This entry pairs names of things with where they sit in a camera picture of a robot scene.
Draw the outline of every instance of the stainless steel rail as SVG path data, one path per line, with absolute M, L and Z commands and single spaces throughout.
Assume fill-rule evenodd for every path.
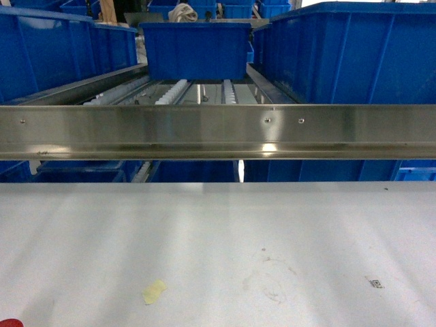
M 0 159 L 436 158 L 436 105 L 4 106 Z

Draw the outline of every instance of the wooden post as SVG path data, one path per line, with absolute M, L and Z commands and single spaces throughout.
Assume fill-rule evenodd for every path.
M 100 7 L 102 7 L 103 21 L 116 25 L 116 14 L 113 0 L 100 0 Z

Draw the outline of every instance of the blue plastic bin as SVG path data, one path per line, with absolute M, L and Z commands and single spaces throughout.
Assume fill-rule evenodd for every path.
M 285 12 L 288 12 L 291 10 L 290 4 L 285 5 L 260 5 L 260 11 L 259 14 L 262 18 L 271 18 L 280 14 L 283 14 Z
M 247 50 L 247 62 L 248 63 L 253 63 L 253 60 L 254 60 L 254 49 L 253 49 L 253 46 L 251 45 L 250 42 L 248 42 L 247 48 L 248 48 L 248 50 Z
M 271 19 L 275 60 L 267 77 L 302 103 L 434 104 L 435 21 L 436 3 L 294 10 Z
M 131 182 L 144 162 L 140 160 L 127 161 L 45 161 L 37 168 L 38 172 L 102 172 L 106 170 L 121 170 L 126 181 Z
M 393 181 L 398 160 L 247 160 L 246 182 Z
M 135 43 L 136 29 L 94 24 L 91 39 L 98 74 L 138 64 Z
M 197 12 L 198 19 L 206 19 L 206 12 L 212 13 L 212 19 L 217 17 L 217 5 L 192 5 Z
M 105 170 L 99 172 L 43 171 L 38 172 L 32 183 L 125 183 L 122 170 Z
M 250 24 L 141 23 L 155 80 L 224 80 L 245 76 Z M 225 60 L 225 65 L 217 63 Z
M 31 177 L 28 161 L 0 161 L 0 183 L 25 183 Z
M 154 161 L 150 183 L 239 182 L 236 161 Z
M 0 103 L 95 75 L 92 19 L 0 6 Z
M 15 0 L 14 7 L 60 12 L 65 0 Z
M 225 5 L 224 18 L 251 18 L 252 5 Z
M 176 7 L 177 2 L 178 0 L 153 0 L 149 4 L 149 12 L 161 13 L 163 19 L 168 20 L 168 12 Z
M 87 15 L 87 5 L 85 0 L 70 0 L 67 3 L 64 3 L 61 6 L 62 12 L 66 14 L 74 14 L 74 15 Z M 100 1 L 93 0 L 91 2 L 91 11 L 93 12 L 93 18 L 98 19 L 98 14 L 101 12 Z

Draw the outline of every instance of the metal bar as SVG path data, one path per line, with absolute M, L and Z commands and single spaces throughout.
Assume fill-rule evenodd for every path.
M 127 100 L 129 98 L 132 98 L 135 95 L 143 92 L 145 89 L 147 89 L 149 87 L 152 87 L 152 86 L 154 86 L 156 84 L 159 84 L 159 83 L 160 83 L 160 81 L 158 81 L 158 80 L 151 80 L 151 81 L 147 82 L 146 84 L 141 85 L 140 87 L 137 87 L 132 92 L 129 92 L 128 94 L 126 94 L 126 95 L 122 96 L 121 98 L 117 99 L 116 101 L 114 101 L 113 104 L 120 104 L 121 102 L 123 102 L 123 101 L 125 101 L 125 100 Z
M 436 106 L 3 106 L 0 159 L 436 158 Z
M 255 84 L 249 84 L 249 88 L 260 104 L 295 104 L 294 100 L 280 91 L 250 65 L 247 65 L 247 74 Z
M 180 92 L 180 95 L 174 100 L 174 104 L 182 104 L 186 94 L 191 89 L 191 87 L 195 84 L 195 81 L 188 82 L 186 87 Z
M 254 5 L 251 9 L 253 10 L 254 16 L 256 16 L 257 19 L 261 19 L 259 12 Z
M 7 104 L 21 106 L 80 104 L 103 91 L 145 75 L 146 65 L 141 64 L 15 99 Z

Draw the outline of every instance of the white work surface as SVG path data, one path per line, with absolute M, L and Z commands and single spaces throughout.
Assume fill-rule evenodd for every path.
M 0 208 L 0 320 L 25 327 L 436 326 L 436 183 L 0 185 Z

